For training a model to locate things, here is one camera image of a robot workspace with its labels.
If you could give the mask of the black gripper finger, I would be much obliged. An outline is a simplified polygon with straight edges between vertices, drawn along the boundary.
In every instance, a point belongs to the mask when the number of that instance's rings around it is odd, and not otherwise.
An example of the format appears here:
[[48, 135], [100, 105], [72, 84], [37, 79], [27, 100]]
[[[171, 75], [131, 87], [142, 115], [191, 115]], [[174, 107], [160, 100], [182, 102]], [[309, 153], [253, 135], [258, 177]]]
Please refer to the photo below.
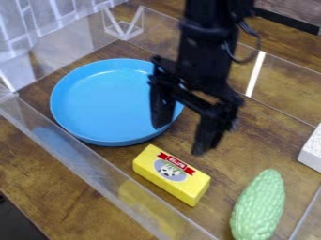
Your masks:
[[191, 147], [195, 156], [202, 156], [217, 147], [227, 127], [229, 117], [223, 112], [206, 112], [200, 115]]

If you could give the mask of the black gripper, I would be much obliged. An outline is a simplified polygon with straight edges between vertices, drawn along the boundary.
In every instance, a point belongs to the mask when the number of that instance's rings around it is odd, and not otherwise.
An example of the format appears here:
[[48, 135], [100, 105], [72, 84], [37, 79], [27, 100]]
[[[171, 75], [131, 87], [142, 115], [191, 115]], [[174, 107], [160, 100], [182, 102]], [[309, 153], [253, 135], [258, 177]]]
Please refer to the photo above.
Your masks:
[[223, 112], [229, 117], [229, 130], [243, 105], [243, 99], [227, 83], [238, 39], [237, 23], [186, 18], [179, 23], [179, 30], [176, 59], [155, 55], [150, 60], [152, 127], [162, 128], [171, 122], [175, 104], [180, 103], [199, 115]]

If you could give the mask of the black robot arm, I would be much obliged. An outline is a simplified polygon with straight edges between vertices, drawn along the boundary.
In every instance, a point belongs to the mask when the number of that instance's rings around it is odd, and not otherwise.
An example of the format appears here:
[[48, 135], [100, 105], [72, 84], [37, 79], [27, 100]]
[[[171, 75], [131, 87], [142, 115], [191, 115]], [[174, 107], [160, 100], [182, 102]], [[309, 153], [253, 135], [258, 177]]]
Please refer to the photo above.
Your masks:
[[243, 99], [227, 83], [238, 32], [257, 33], [245, 23], [253, 0], [186, 0], [179, 22], [178, 58], [158, 55], [150, 75], [150, 115], [155, 128], [172, 119], [174, 105], [184, 104], [200, 115], [191, 153], [203, 155], [234, 128]]

